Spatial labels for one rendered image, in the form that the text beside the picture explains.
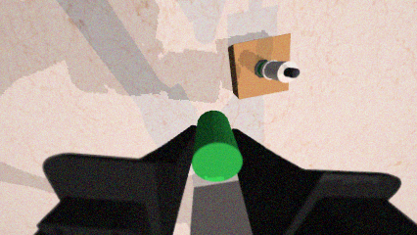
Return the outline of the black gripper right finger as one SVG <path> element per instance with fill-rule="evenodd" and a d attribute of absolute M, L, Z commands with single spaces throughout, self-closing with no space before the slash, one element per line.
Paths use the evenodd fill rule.
<path fill-rule="evenodd" d="M 237 173 L 253 235 L 294 235 L 318 199 L 386 198 L 401 186 L 389 173 L 304 169 L 232 129 L 243 158 Z"/>

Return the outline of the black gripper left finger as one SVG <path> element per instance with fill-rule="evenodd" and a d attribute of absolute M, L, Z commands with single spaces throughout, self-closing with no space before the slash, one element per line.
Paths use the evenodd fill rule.
<path fill-rule="evenodd" d="M 192 163 L 197 125 L 191 125 L 150 154 L 130 157 L 60 153 L 42 170 L 64 197 L 141 202 L 152 235 L 173 235 Z"/>

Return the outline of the tan wooden block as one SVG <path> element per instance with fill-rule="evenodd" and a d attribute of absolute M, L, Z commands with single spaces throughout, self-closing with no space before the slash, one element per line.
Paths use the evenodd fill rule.
<path fill-rule="evenodd" d="M 240 99 L 289 90 L 289 82 L 267 79 L 256 72 L 260 62 L 290 61 L 291 33 L 264 37 L 228 47 L 232 88 Z"/>

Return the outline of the green cylinder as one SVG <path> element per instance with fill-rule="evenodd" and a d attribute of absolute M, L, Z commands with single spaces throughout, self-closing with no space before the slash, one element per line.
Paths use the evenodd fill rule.
<path fill-rule="evenodd" d="M 209 182 L 229 180 L 242 168 L 243 158 L 227 116 L 203 113 L 197 123 L 192 169 Z"/>

